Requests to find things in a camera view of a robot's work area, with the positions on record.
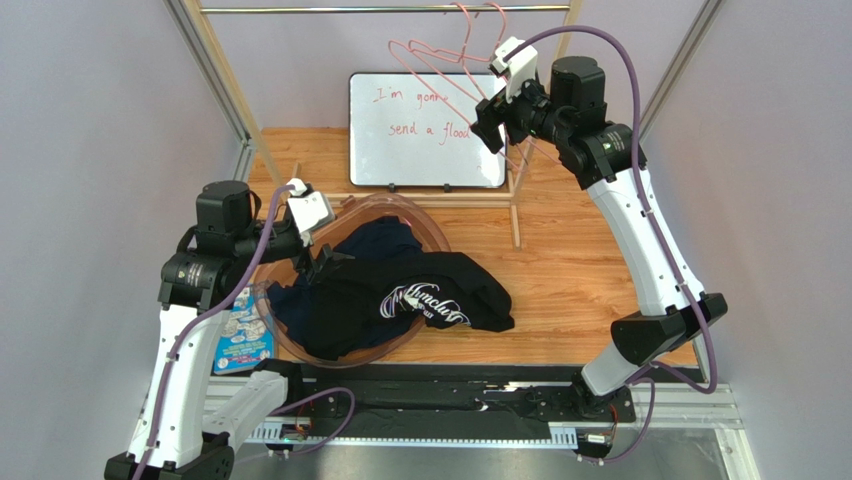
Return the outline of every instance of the laundry basket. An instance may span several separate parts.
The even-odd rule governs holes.
[[[407,222],[411,226],[414,237],[423,245],[424,252],[450,251],[450,244],[441,232],[440,227],[423,209],[399,195],[377,193],[358,201],[350,198],[344,202],[343,212],[338,215],[337,220],[314,234],[314,256],[322,245],[329,244],[334,247],[364,223],[385,216],[396,216],[399,217],[400,221]],[[278,344],[304,362],[326,368],[349,368],[370,363],[407,343],[425,325],[425,319],[421,315],[411,323],[408,332],[384,344],[354,350],[334,361],[316,358],[306,352],[301,345],[290,340],[287,336],[287,326],[275,318],[266,297],[266,290],[273,282],[278,282],[282,286],[293,285],[297,277],[298,273],[293,270],[293,264],[290,260],[261,265],[255,273],[255,285],[252,294],[260,315],[267,319],[270,324],[275,325],[277,330],[275,338]]]

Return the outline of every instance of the wooden floor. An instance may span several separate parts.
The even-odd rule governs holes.
[[[301,178],[320,191],[365,191],[348,179],[347,130],[263,133],[285,181],[299,161]],[[249,183],[261,198],[272,195],[274,186],[260,159]],[[582,364],[609,343],[613,320],[638,310],[627,266],[603,217],[574,177],[543,155],[533,158],[521,191],[521,251],[512,247],[506,208],[426,211],[453,251],[468,254],[508,290],[515,328],[503,333],[424,328],[385,361]],[[689,345],[666,360],[695,365]]]

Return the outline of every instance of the metal floor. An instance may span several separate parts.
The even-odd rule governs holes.
[[[614,452],[626,448],[635,431],[619,430]],[[245,445],[239,458],[262,445]],[[235,480],[517,480],[624,479],[727,480],[713,429],[661,429],[648,432],[621,463],[598,467],[579,463],[572,452],[501,448],[328,446],[284,461],[261,458],[237,465]]]

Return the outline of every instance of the gray wall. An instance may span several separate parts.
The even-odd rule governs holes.
[[[849,478],[852,4],[727,2],[645,144],[764,478]]]
[[[159,271],[237,142],[165,5],[0,14],[0,470],[102,478],[150,382]]]
[[[239,2],[205,2],[211,7],[234,6],[235,3]],[[302,3],[330,6],[422,5],[434,2],[316,0]],[[530,5],[559,2],[513,0],[498,3]],[[702,3],[702,0],[585,0],[578,23],[613,33],[630,50],[642,82],[644,104],[662,78]],[[285,3],[279,1],[267,4]],[[514,13],[508,17],[506,36],[528,38],[542,30],[561,25],[565,14]],[[350,75],[356,72],[406,71],[388,53],[388,40],[396,39],[405,43],[417,38],[435,47],[458,50],[467,29],[464,15],[459,13],[229,15],[213,16],[211,21],[261,127],[345,127],[349,123]],[[474,22],[469,52],[479,57],[489,56],[501,24],[497,14],[480,15]],[[630,112],[625,107],[627,74],[624,66],[603,40],[584,37],[578,35],[572,39],[575,43],[569,49],[570,53],[600,59],[607,71],[607,80],[614,87],[607,93],[612,118],[626,121],[630,118]],[[550,62],[556,44],[557,40],[552,38],[536,45],[539,50],[539,71],[543,79],[550,76]],[[415,58],[405,56],[404,52],[400,55],[418,71],[429,71]],[[461,72],[451,64],[437,65],[445,71]],[[470,64],[473,71],[485,71],[481,67],[473,68],[476,65],[481,64]]]

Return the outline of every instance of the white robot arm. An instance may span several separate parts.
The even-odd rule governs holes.
[[[261,222],[256,220],[260,204],[255,196],[252,215],[248,185],[217,182],[198,196],[198,225],[189,229],[161,273],[160,342],[151,386],[130,446],[107,462],[105,479],[165,478],[163,474],[176,479],[228,478],[235,452],[287,400],[289,364],[266,360],[233,398],[204,416],[215,348],[231,310],[201,322],[198,318],[231,298],[253,257],[259,263],[290,258],[308,278],[328,260],[326,251],[315,260],[310,246],[311,232],[334,219],[331,205],[301,180],[291,180],[288,186],[291,196],[284,219],[271,224],[272,235],[262,252],[257,252],[263,243]],[[168,381],[161,392],[165,374]]]
[[[704,292],[677,248],[659,211],[641,148],[631,157],[633,131],[606,121],[605,75],[597,62],[588,57],[556,60],[549,93],[536,80],[538,55],[529,44],[568,28],[543,32],[528,42],[513,37],[498,47],[490,67],[506,78],[506,88],[477,105],[471,130],[494,153],[503,147],[498,129],[503,125],[512,144],[529,135],[554,144],[563,166],[600,209],[624,255],[639,312],[615,321],[613,342],[572,379],[578,403],[594,416],[637,372],[700,333],[696,308],[709,325],[727,312],[727,304],[721,294]],[[607,37],[590,27],[570,28]],[[690,302],[690,292],[697,294],[696,305]]]

